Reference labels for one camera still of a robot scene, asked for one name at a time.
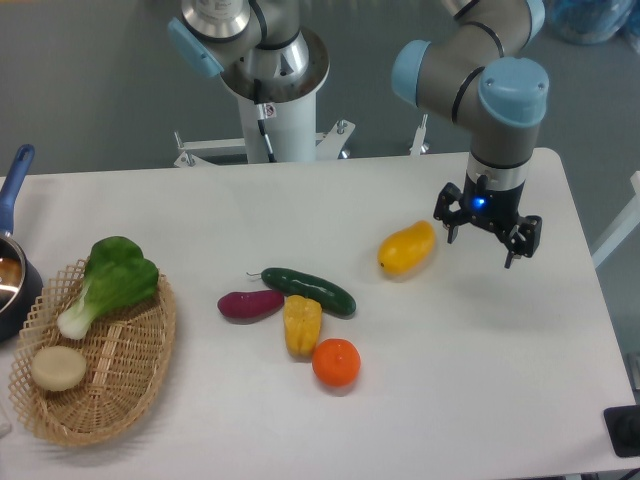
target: white table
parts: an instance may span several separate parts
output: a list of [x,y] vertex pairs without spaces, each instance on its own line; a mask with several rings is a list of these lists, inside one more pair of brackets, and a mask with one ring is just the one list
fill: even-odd
[[[126,235],[168,275],[176,348],[153,409],[107,444],[68,450],[21,425],[0,440],[0,478],[501,479],[627,469],[602,411],[634,403],[560,159],[536,150],[522,214],[541,215],[533,259],[503,268],[490,234],[437,225],[425,268],[390,281],[379,243],[432,219],[466,154],[29,177],[15,239],[44,278]],[[348,394],[286,352],[281,314],[250,326],[216,302],[286,266],[358,302],[321,339],[360,350]],[[14,344],[0,347],[0,401]]]

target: toy fruit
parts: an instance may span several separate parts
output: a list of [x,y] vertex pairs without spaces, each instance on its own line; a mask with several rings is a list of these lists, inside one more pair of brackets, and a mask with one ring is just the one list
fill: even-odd
[[360,372],[360,354],[348,340],[330,338],[320,343],[311,360],[313,372],[329,387],[345,387]]
[[433,226],[420,220],[391,234],[382,242],[378,249],[378,263],[390,275],[406,273],[429,255],[435,243]]

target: metal bracket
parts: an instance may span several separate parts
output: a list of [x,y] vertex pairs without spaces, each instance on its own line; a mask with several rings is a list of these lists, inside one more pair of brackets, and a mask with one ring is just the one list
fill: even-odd
[[640,172],[631,176],[631,185],[635,191],[634,197],[622,209],[618,216],[611,222],[600,235],[591,248],[593,265],[598,268],[600,264],[627,238],[634,228],[640,224]]
[[412,157],[418,157],[429,153],[430,145],[424,140],[427,135],[428,118],[429,115],[426,113],[422,116],[422,123],[420,123],[420,126],[416,129],[416,133],[413,136],[413,143],[409,150],[409,155]]
[[[349,158],[349,151],[345,149],[345,144],[355,128],[355,124],[339,120],[328,133],[316,134],[316,159]],[[178,159],[173,163],[176,167],[216,166],[201,157],[243,155],[247,151],[244,138],[183,143],[178,132],[174,132],[174,135],[180,153]]]
[[640,353],[628,353],[627,361],[631,372],[631,386],[634,392],[640,392]]
[[355,124],[344,119],[336,122],[325,138],[316,145],[316,160],[348,158],[349,151],[345,150],[344,146],[355,129]]

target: orange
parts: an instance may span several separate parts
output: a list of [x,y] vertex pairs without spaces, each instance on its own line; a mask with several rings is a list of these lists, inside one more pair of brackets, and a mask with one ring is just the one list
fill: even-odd
[[344,387],[358,376],[360,354],[348,340],[330,338],[316,347],[311,365],[322,383],[330,387]]

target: toy vegetable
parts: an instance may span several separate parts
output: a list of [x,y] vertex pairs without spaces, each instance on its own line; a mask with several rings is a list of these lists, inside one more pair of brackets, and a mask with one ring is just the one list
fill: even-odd
[[433,250],[435,243],[433,226],[420,220],[382,242],[378,249],[378,263],[385,273],[403,274],[422,262]]
[[158,269],[136,247],[125,237],[109,237],[94,244],[80,296],[58,316],[64,337],[81,340],[98,317],[153,297]]
[[318,302],[323,310],[340,316],[356,311],[356,301],[339,286],[319,277],[289,268],[267,268],[260,274],[262,281],[285,295],[301,295]]
[[275,313],[283,304],[284,295],[275,290],[231,292],[218,300],[218,309],[227,318],[250,322]]
[[284,303],[284,335],[294,357],[311,357],[322,327],[322,307],[315,300],[292,295]]

